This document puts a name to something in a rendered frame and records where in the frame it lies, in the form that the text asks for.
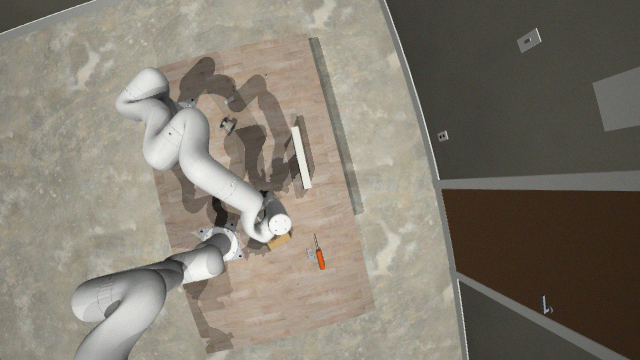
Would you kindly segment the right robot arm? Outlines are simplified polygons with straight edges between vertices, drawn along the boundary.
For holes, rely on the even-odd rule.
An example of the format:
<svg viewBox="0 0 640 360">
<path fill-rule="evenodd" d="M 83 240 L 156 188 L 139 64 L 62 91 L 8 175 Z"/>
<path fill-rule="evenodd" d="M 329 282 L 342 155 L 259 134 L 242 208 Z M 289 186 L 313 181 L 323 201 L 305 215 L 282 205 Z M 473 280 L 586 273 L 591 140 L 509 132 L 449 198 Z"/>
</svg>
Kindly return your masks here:
<svg viewBox="0 0 640 360">
<path fill-rule="evenodd" d="M 210 229 L 203 243 L 168 260 L 80 284 L 71 300 L 75 316 L 85 322 L 102 322 L 83 339 L 73 360 L 128 360 L 135 343 L 161 311 L 166 293 L 219 275 L 224 261 L 238 249 L 237 237 L 226 227 Z"/>
</svg>

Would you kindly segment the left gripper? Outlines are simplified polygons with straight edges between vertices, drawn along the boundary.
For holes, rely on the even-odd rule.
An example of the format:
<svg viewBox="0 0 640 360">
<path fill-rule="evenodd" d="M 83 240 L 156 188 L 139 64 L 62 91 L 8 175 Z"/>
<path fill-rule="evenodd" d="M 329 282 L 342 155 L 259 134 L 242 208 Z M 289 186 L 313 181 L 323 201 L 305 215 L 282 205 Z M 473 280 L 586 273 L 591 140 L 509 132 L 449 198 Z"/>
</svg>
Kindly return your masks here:
<svg viewBox="0 0 640 360">
<path fill-rule="evenodd" d="M 266 193 L 265 193 L 265 192 L 266 192 Z M 278 201 L 278 200 L 273 196 L 273 194 L 271 194 L 271 192 L 260 190 L 260 193 L 263 195 L 263 198 L 264 198 L 264 202 L 263 202 L 264 206 L 266 206 L 266 205 L 267 205 L 269 202 L 271 202 L 271 201 Z"/>
</svg>

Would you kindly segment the orange-handled screwdriver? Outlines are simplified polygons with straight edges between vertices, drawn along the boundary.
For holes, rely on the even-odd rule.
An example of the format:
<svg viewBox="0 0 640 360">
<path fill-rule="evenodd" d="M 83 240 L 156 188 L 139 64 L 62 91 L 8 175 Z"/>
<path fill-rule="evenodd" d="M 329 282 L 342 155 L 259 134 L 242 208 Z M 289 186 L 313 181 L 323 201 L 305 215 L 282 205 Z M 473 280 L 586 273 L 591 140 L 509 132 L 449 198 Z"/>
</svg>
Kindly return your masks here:
<svg viewBox="0 0 640 360">
<path fill-rule="evenodd" d="M 315 238 L 315 236 L 314 236 L 314 238 Z M 316 242 L 316 238 L 315 238 L 315 242 Z M 316 251 L 316 253 L 317 253 L 317 257 L 318 257 L 319 265 L 320 265 L 321 270 L 324 270 L 324 269 L 325 269 L 325 265 L 324 265 L 324 261 L 323 261 L 322 253 L 321 253 L 321 251 L 318 249 L 317 242 L 316 242 L 316 246 L 317 246 L 317 251 Z"/>
</svg>

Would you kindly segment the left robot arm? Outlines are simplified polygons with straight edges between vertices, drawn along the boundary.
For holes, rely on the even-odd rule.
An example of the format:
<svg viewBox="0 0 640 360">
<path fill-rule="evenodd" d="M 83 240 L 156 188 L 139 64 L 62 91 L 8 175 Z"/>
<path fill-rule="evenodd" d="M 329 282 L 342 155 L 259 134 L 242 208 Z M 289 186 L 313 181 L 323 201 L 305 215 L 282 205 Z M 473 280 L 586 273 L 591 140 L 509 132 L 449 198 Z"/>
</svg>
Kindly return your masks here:
<svg viewBox="0 0 640 360">
<path fill-rule="evenodd" d="M 275 234 L 287 233 L 292 222 L 283 204 L 271 201 L 260 212 L 263 195 L 209 154 L 206 116 L 188 103 L 176 103 L 169 94 L 164 74 L 147 67 L 116 99 L 115 107 L 122 116 L 146 125 L 142 145 L 146 162 L 161 171 L 179 163 L 192 183 L 241 211 L 243 229 L 251 238 L 266 243 Z M 256 218 L 263 220 L 255 224 Z"/>
</svg>

